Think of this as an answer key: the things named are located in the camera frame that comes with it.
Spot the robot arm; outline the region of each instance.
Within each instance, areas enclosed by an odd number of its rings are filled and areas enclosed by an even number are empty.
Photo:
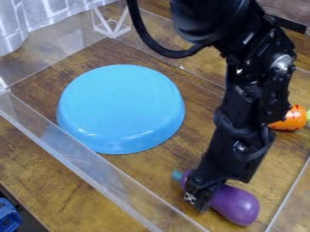
[[[266,125],[283,120],[290,109],[294,45],[254,0],[171,0],[173,28],[193,46],[188,52],[167,52],[148,38],[136,0],[127,3],[135,29],[155,52],[183,58],[212,45],[226,58],[226,96],[214,114],[215,131],[185,183],[185,201],[203,212],[228,179],[250,182],[275,139]]]

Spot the white curtain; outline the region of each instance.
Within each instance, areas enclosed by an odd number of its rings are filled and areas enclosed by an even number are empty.
[[[13,52],[28,32],[115,0],[0,0],[0,56]]]

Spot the orange toy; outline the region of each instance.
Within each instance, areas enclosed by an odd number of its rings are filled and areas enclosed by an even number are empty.
[[[294,105],[287,111],[286,120],[268,124],[268,127],[282,131],[296,131],[306,124],[306,110],[300,105]]]

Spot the blue object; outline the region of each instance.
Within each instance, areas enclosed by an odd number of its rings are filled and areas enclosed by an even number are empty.
[[[5,198],[0,198],[0,231],[13,232],[20,227],[21,217],[13,205]]]
[[[128,154],[153,148],[185,115],[175,84],[149,68],[120,64],[80,75],[57,104],[57,125],[95,152]]]

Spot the black cable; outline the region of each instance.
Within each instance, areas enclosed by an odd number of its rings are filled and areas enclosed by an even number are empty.
[[[193,44],[187,50],[181,51],[173,51],[160,46],[148,34],[148,30],[144,26],[143,19],[140,16],[139,5],[136,0],[127,0],[127,5],[129,15],[132,18],[132,24],[135,26],[139,37],[155,53],[172,59],[180,59],[193,55],[199,50],[201,50],[207,46],[205,44]]]

